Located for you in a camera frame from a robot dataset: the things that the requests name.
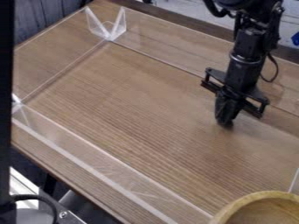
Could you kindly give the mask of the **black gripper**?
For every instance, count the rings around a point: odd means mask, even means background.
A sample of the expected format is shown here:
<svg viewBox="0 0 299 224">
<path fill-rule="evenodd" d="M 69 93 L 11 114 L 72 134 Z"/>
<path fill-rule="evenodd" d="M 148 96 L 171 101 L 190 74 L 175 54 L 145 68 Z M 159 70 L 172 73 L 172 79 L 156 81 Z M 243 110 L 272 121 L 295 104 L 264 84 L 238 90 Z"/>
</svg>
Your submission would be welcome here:
<svg viewBox="0 0 299 224">
<path fill-rule="evenodd" d="M 242 57 L 232 52 L 226 72 L 211 67 L 206 69 L 200 85 L 216 95 L 215 119 L 223 127 L 232 125 L 242 110 L 256 118 L 264 114 L 270 100 L 258 88 L 264 62 L 264 55 Z"/>
</svg>

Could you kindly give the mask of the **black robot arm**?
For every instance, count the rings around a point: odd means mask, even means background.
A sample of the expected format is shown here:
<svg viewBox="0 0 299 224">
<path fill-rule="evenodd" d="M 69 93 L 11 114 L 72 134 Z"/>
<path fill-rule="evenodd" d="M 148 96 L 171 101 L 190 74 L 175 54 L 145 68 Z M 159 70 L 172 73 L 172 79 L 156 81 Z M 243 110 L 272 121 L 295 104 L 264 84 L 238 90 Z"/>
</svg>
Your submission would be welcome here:
<svg viewBox="0 0 299 224">
<path fill-rule="evenodd" d="M 279 25 L 284 13 L 284 0 L 203 0 L 210 13 L 235 19 L 234 48 L 228 69 L 222 72 L 206 69 L 202 85 L 216 94 L 215 119 L 230 126 L 240 111 L 254 117 L 263 116 L 268 98 L 258 88 L 258 82 L 272 82 L 263 76 L 271 51 L 278 47 Z"/>
</svg>

